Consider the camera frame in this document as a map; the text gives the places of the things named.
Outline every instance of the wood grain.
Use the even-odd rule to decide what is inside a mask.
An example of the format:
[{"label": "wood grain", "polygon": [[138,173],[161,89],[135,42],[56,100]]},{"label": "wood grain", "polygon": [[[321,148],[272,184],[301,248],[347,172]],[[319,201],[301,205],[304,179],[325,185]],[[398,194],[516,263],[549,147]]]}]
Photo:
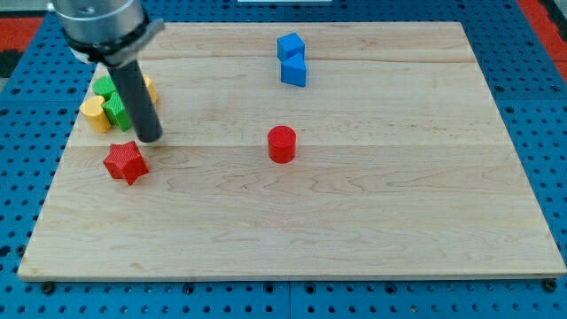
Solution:
[{"label": "wood grain", "polygon": [[[307,45],[304,89],[278,80],[276,38],[289,32]],[[140,63],[165,130],[140,144],[151,172],[112,180],[102,159],[134,132],[79,118],[22,278],[566,272],[458,23],[174,24]],[[287,165],[267,155],[278,124],[298,132]]]}]

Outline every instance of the toy block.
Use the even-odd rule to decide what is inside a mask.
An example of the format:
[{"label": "toy block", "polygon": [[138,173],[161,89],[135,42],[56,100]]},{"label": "toy block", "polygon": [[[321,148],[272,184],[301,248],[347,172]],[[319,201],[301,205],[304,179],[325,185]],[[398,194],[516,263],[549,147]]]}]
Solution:
[{"label": "toy block", "polygon": [[116,92],[116,87],[114,86],[113,79],[107,75],[98,78],[92,85],[92,90],[96,95],[104,97],[108,101],[113,93]]},{"label": "toy block", "polygon": [[133,184],[139,176],[150,172],[134,141],[126,144],[111,144],[110,154],[103,163],[112,178],[124,179],[128,185]]},{"label": "toy block", "polygon": [[122,132],[132,127],[132,122],[126,113],[126,108],[124,108],[124,104],[122,100],[120,100],[118,93],[114,92],[110,96],[110,99],[103,105],[103,108],[111,124],[118,125]]},{"label": "toy block", "polygon": [[99,133],[105,133],[111,127],[110,121],[103,109],[104,103],[104,97],[95,96],[84,101],[79,107],[90,127]]},{"label": "toy block", "polygon": [[298,34],[292,33],[277,38],[277,58],[281,62],[300,53],[305,56],[305,43]]},{"label": "toy block", "polygon": [[297,137],[293,128],[276,126],[268,132],[268,156],[276,163],[284,164],[295,157]]},{"label": "toy block", "polygon": [[155,84],[153,84],[153,81],[146,74],[144,74],[144,82],[148,93],[150,93],[151,102],[156,105],[156,103],[158,103],[158,91],[156,90]]},{"label": "toy block", "polygon": [[298,53],[281,64],[280,80],[283,83],[305,87],[307,84],[307,67],[303,56]]}]

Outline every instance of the red star-shaped block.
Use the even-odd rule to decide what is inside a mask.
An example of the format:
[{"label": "red star-shaped block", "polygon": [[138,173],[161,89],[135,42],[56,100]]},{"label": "red star-shaped block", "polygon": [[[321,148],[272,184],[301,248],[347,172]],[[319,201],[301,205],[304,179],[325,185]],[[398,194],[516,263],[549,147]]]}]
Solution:
[{"label": "red star-shaped block", "polygon": [[104,163],[110,176],[125,179],[128,185],[133,184],[139,176],[150,172],[134,141],[126,144],[111,144],[110,154],[105,158]]}]

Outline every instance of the red cylinder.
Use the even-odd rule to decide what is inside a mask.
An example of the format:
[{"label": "red cylinder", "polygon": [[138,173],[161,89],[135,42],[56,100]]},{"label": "red cylinder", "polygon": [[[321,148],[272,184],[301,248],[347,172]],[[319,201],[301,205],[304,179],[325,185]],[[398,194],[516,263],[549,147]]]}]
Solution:
[{"label": "red cylinder", "polygon": [[296,153],[295,131],[286,126],[276,126],[268,132],[268,155],[276,163],[293,160]]}]

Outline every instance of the blue cube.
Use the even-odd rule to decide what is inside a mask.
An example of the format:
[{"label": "blue cube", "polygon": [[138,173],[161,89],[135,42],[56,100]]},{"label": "blue cube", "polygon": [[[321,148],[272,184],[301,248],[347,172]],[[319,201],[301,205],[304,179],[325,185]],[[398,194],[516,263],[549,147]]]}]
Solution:
[{"label": "blue cube", "polygon": [[283,83],[305,87],[307,67],[303,55],[298,53],[282,62],[281,81]]},{"label": "blue cube", "polygon": [[299,53],[305,57],[305,44],[298,34],[292,33],[277,38],[277,58],[280,61],[284,62]]}]

